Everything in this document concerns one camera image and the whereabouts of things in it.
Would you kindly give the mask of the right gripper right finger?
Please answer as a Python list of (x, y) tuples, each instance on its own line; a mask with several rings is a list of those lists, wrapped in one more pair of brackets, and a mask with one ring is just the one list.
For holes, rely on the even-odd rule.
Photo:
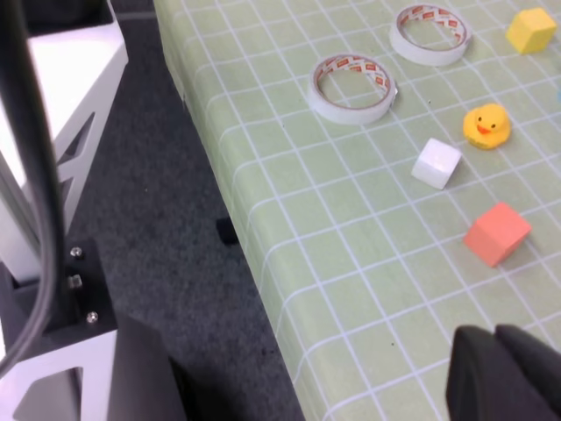
[(560, 419), (560, 352), (514, 325), (497, 325), (494, 336)]

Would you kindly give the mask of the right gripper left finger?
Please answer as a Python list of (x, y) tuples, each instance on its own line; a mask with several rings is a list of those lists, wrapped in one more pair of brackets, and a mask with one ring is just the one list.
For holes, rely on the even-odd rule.
[(451, 420), (548, 418), (548, 404), (507, 348), (473, 325), (455, 331), (445, 397)]

